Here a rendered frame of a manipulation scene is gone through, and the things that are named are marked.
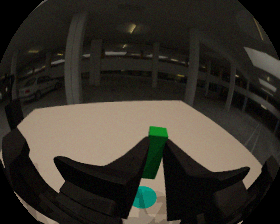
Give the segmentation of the teal flat oval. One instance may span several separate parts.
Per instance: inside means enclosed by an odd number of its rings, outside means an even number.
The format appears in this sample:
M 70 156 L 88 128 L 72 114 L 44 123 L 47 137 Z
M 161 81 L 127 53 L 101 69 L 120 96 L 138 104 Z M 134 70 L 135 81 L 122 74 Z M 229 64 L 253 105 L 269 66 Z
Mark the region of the teal flat oval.
M 151 208 L 151 205 L 155 204 L 156 200 L 155 190 L 148 188 L 148 186 L 139 186 L 132 206 L 136 206 L 136 208 Z

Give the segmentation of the green post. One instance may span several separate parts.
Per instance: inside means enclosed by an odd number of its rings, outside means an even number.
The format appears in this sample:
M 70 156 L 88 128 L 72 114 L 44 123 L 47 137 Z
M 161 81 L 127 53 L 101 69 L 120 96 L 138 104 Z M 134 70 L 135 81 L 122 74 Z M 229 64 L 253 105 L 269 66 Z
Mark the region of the green post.
M 141 179 L 155 180 L 157 169 L 159 169 L 161 160 L 163 160 L 164 145 L 165 141 L 168 140 L 167 132 L 167 128 L 149 127 L 148 157 Z

